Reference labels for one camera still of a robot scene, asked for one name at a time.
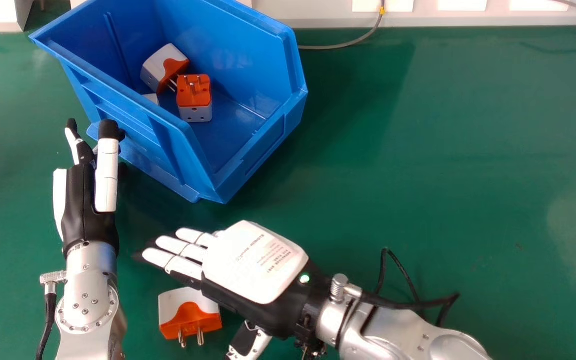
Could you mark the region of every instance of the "blue plastic bin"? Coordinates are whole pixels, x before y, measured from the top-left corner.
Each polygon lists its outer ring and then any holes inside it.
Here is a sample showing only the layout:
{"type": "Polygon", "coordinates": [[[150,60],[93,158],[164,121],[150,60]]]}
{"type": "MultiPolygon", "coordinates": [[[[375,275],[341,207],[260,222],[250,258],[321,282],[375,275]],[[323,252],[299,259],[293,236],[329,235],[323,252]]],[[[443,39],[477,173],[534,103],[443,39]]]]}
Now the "blue plastic bin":
{"type": "Polygon", "coordinates": [[[30,35],[59,59],[92,125],[126,131],[121,157],[190,202],[227,203],[300,123],[308,90],[290,27],[234,0],[89,0],[30,35]],[[213,119],[140,94],[142,64],[172,43],[208,74],[213,119]]]}

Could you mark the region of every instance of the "orange and white plug adapter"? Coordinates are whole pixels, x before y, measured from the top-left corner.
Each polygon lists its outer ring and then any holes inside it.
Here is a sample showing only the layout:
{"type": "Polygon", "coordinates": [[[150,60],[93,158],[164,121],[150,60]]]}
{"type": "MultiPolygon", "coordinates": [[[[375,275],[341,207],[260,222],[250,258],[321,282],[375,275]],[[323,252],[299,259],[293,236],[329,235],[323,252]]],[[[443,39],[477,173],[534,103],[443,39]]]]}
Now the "orange and white plug adapter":
{"type": "Polygon", "coordinates": [[[219,305],[192,287],[171,290],[159,296],[159,330],[167,340],[178,339],[182,348],[186,338],[197,335],[204,345],[204,333],[222,328],[219,305]]]}
{"type": "Polygon", "coordinates": [[[176,105],[179,116],[188,123],[207,123],[213,120],[213,95],[210,76],[183,75],[176,82],[176,105]]]}
{"type": "Polygon", "coordinates": [[[157,95],[169,88],[177,91],[177,78],[184,73],[190,60],[173,44],[160,48],[143,63],[139,77],[157,95]]]}

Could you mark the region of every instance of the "screw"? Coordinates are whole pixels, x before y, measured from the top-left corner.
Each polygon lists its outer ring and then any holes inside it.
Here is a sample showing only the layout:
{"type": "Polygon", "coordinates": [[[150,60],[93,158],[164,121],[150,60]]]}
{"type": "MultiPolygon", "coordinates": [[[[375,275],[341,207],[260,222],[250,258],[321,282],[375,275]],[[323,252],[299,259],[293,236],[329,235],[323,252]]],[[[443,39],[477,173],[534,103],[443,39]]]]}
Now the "screw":
{"type": "Polygon", "coordinates": [[[333,303],[344,301],[344,287],[348,284],[348,276],[338,273],[332,278],[330,284],[330,300],[333,303]]]}

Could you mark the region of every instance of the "robotic arm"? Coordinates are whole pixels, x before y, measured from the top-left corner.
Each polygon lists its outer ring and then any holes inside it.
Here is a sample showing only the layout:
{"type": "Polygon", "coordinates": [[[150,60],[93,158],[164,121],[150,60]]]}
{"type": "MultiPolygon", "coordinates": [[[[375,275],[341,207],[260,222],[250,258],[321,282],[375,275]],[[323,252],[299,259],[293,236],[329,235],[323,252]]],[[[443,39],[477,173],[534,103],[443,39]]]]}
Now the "robotic arm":
{"type": "Polygon", "coordinates": [[[61,333],[58,360],[119,360],[125,358],[122,340],[126,317],[117,291],[119,235],[115,226],[119,141],[115,121],[99,125],[93,150],[70,119],[65,129],[74,166],[53,175],[53,206],[63,242],[66,271],[43,274],[46,328],[37,351],[44,347],[56,321],[61,333]],[[57,303],[57,284],[64,296],[57,303]]]}
{"type": "Polygon", "coordinates": [[[304,359],[338,349],[344,360],[488,360],[472,337],[432,326],[345,275],[322,274],[292,241],[248,221],[208,234],[181,228],[151,241],[138,260],[163,269],[246,319],[226,359],[253,360],[272,337],[295,337],[304,359]]]}

